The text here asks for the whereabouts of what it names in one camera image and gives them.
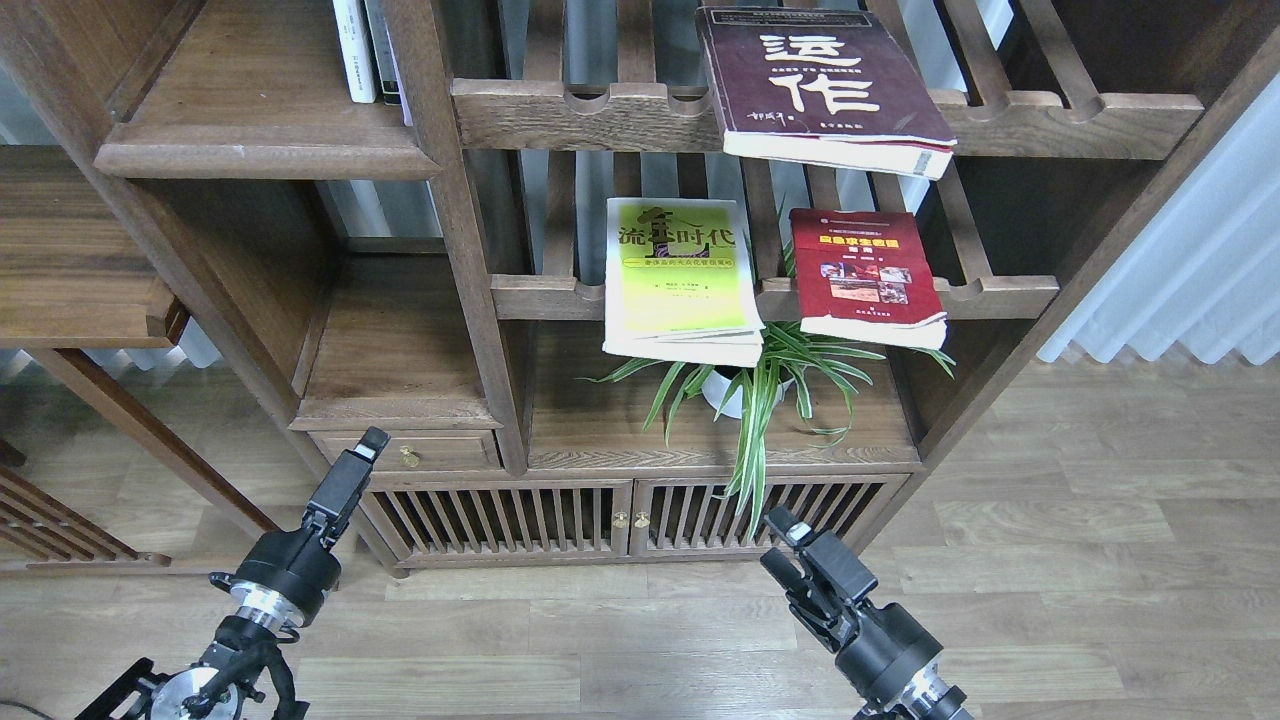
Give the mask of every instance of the dark red book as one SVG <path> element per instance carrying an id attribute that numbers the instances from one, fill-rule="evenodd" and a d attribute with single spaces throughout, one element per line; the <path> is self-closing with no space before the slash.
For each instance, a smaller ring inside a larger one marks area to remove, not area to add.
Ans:
<path id="1" fill-rule="evenodd" d="M 800 329 L 938 350 L 946 311 L 910 213 L 791 210 Z"/>
<path id="2" fill-rule="evenodd" d="M 724 152 L 938 179 L 956 136 L 870 13 L 698 8 Z"/>

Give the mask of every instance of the wooden post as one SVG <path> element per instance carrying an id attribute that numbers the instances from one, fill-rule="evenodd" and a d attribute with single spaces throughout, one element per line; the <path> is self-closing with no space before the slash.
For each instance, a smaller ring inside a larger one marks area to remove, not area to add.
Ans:
<path id="1" fill-rule="evenodd" d="M 174 471 L 250 537 L 280 527 L 79 350 L 28 350 L 49 374 Z"/>

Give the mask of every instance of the book cover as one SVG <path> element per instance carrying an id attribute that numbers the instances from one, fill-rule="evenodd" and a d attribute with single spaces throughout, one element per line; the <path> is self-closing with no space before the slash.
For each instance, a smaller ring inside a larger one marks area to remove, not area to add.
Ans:
<path id="1" fill-rule="evenodd" d="M 374 61 L 378 65 L 383 102 L 399 105 L 399 81 L 396 79 L 396 65 L 392 63 L 392 38 L 387 32 L 383 0 L 365 0 L 365 14 L 369 18 L 369 36 L 374 41 Z"/>
<path id="2" fill-rule="evenodd" d="M 933 179 L 946 169 L 955 133 L 873 14 L 704 6 L 695 18 L 726 152 Z"/>
<path id="3" fill-rule="evenodd" d="M 611 197 L 607 223 L 605 352 L 755 363 L 764 325 L 736 202 Z"/>
<path id="4" fill-rule="evenodd" d="M 347 68 L 347 91 L 352 102 L 372 102 L 378 97 L 369 26 L 361 0 L 333 0 L 333 14 L 338 20 L 338 45 Z"/>
<path id="5" fill-rule="evenodd" d="M 791 210 L 800 328 L 938 348 L 946 311 L 910 213 Z"/>

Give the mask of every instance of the yellow-green book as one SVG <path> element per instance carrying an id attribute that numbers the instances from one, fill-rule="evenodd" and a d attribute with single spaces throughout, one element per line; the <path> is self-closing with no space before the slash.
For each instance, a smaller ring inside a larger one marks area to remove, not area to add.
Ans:
<path id="1" fill-rule="evenodd" d="M 731 200 L 609 199 L 604 351 L 754 365 L 763 324 L 749 247 Z"/>

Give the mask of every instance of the shelf compartment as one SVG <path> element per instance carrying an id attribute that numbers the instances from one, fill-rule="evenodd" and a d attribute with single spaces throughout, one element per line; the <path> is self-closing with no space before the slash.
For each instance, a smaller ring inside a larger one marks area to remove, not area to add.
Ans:
<path id="1" fill-rule="evenodd" d="M 648 8 L 648 3 L 635 5 Z M 870 9 L 909 49 L 897 3 L 873 1 Z M 940 8 L 972 88 L 969 94 L 929 91 L 956 132 L 959 155 L 1160 160 L 1204 111 L 1193 95 L 1098 92 L 1053 8 L 1044 0 L 1020 0 L 1020 9 L 1037 44 L 1046 49 L 1061 95 L 1010 86 L 982 28 L 974 0 L 946 0 Z M 531 18 L 536 20 L 536 13 Z M 561 50 L 547 45 L 562 45 L 563 35 L 552 36 L 549 27 L 556 26 L 530 23 L 530 55 L 559 58 Z M 632 35 L 631 26 L 625 27 L 627 31 L 620 31 L 620 38 Z M 522 81 L 454 79 L 452 94 L 463 146 L 719 150 L 719 132 L 705 88 L 654 82 L 652 46 L 648 53 L 620 50 L 618 55 L 623 64 L 635 63 L 637 56 L 648 58 L 649 69 L 643 73 L 646 81 L 637 82 L 637 73 L 622 67 L 618 77 L 623 82 L 603 87 L 572 86 L 529 73 Z"/>
<path id="2" fill-rule="evenodd" d="M 426 179 L 399 108 L 352 102 L 325 0 L 210 0 L 93 165 L 148 178 Z"/>
<path id="3" fill-rule="evenodd" d="M 449 261 L 349 258 L 294 430 L 492 429 Z"/>
<path id="4" fill-rule="evenodd" d="M 187 313 L 58 146 L 0 146 L 0 347 L 172 347 Z"/>
<path id="5" fill-rule="evenodd" d="M 626 359 L 600 351 L 599 323 L 547 323 L 538 337 L 532 439 L 529 468 L 598 477 L 724 477 L 733 466 L 739 425 L 713 423 L 700 397 L 680 407 L 671 445 L 663 421 L 641 430 L 663 370 L 650 368 L 621 383 L 593 384 Z M 769 423 L 771 477 L 795 474 L 911 473 L 922 469 L 902 402 L 887 363 L 863 368 L 874 384 L 859 387 L 854 428 L 844 442 L 819 447 L 806 430 L 795 398 L 782 401 Z M 841 425 L 844 400 L 824 383 L 812 383 L 815 427 Z"/>
<path id="6" fill-rule="evenodd" d="M 575 165 L 572 154 L 553 152 L 548 173 L 552 201 L 548 204 L 547 246 L 541 275 L 495 274 L 490 278 L 498 318 L 503 320 L 603 320 L 604 286 L 589 286 L 572 275 L 573 243 L 577 241 L 572 214 Z M 809 188 L 814 206 L 838 209 L 836 173 L 831 168 L 809 168 Z M 616 169 L 616 176 L 623 174 Z M 776 201 L 768 163 L 744 160 L 748 215 L 759 282 L 756 306 L 764 320 L 797 320 L 800 304 L 795 281 L 777 277 L 781 266 L 781 240 Z M 626 195 L 620 186 L 632 182 L 616 177 L 614 193 Z M 873 188 L 879 208 L 902 211 L 905 202 L 897 178 L 873 174 Z M 705 181 L 701 183 L 705 193 Z M 933 287 L 950 319 L 1038 318 L 1057 295 L 1052 275 L 997 275 L 987 261 L 982 238 L 969 211 L 960 177 L 951 167 L 937 183 L 942 210 L 946 214 L 955 252 L 960 259 L 964 282 L 952 284 L 946 278 L 933 278 Z"/>

